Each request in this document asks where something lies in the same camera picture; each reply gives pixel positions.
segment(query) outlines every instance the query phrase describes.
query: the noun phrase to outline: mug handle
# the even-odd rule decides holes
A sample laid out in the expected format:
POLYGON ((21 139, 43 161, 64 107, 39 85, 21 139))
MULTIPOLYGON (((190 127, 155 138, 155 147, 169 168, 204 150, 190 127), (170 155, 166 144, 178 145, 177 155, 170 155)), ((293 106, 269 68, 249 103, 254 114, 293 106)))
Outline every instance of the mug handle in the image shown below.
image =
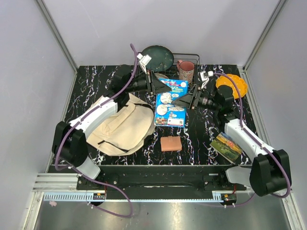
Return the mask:
POLYGON ((177 62, 177 68, 178 68, 178 70, 180 70, 181 68, 180 68, 180 64, 182 63, 182 60, 179 60, 178 62, 177 62))

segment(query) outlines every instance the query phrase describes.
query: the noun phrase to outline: landscape picture on book cover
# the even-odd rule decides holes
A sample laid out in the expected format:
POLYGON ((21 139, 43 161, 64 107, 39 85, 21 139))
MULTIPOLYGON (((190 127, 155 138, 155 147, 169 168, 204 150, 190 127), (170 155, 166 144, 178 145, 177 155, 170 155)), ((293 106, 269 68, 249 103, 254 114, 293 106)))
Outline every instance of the landscape picture on book cover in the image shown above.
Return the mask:
POLYGON ((231 163, 234 163, 243 151, 230 136, 223 132, 210 145, 231 163))

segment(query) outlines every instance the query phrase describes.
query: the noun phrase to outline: floor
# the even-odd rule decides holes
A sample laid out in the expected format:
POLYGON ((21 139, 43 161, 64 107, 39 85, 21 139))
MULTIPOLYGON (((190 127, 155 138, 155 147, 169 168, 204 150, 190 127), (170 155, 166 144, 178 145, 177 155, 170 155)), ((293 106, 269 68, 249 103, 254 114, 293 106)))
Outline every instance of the floor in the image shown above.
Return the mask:
MULTIPOLYGON (((239 203, 248 199, 238 195, 239 203)), ((127 203, 104 203, 103 208, 128 213, 127 203)), ((290 230, 282 201, 256 197, 243 207, 217 208, 199 203, 133 203, 132 218, 118 218, 86 203, 42 203, 35 230, 290 230)))
MULTIPOLYGON (((69 122, 82 115, 108 88, 112 76, 118 66, 81 66, 72 91, 70 103, 65 116, 69 122)), ((214 70, 226 74, 239 75, 236 65, 200 65, 200 70, 214 70)), ((207 85, 207 90, 214 90, 213 77, 207 85)), ((136 96, 155 107, 155 96, 148 93, 136 93, 136 96)), ((244 120, 247 126, 256 133, 252 114, 247 98, 243 98, 244 120)), ((198 108, 187 111, 184 128, 157 126, 153 139, 136 153, 124 157, 109 157, 88 145, 90 157, 98 165, 225 165, 230 164, 218 155, 210 143, 220 133, 213 121, 213 111, 198 108), (182 151, 162 152, 160 138, 165 136, 181 136, 182 151)), ((250 164, 243 153, 236 164, 250 164)))

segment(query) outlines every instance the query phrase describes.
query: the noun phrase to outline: book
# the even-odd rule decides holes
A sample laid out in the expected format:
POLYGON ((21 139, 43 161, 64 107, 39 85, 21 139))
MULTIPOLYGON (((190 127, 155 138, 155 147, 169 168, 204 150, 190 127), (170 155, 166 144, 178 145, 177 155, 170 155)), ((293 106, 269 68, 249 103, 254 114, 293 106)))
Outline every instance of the book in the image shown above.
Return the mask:
POLYGON ((231 163, 241 155, 243 150, 238 146, 230 136, 221 132, 210 144, 219 154, 231 163))
POLYGON ((176 107, 172 100, 182 97, 188 92, 186 80, 160 79, 161 82, 171 87, 171 92, 157 95, 154 123, 156 126, 184 127, 186 122, 186 109, 176 107))

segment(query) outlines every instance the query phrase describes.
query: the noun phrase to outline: reflective floor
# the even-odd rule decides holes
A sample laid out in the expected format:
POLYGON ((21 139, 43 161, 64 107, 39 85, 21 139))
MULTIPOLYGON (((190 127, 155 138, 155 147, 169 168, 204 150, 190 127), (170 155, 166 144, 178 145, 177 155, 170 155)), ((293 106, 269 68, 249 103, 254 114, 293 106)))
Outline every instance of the reflective floor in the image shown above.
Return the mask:
MULTIPOLYGON (((238 203, 248 199, 238 195, 238 203)), ((126 214, 127 203, 104 203, 111 211, 126 214)), ((196 203, 134 203, 132 218, 118 218, 86 203, 44 201, 35 230, 289 230, 280 199, 256 197, 236 208, 208 207, 196 203)))

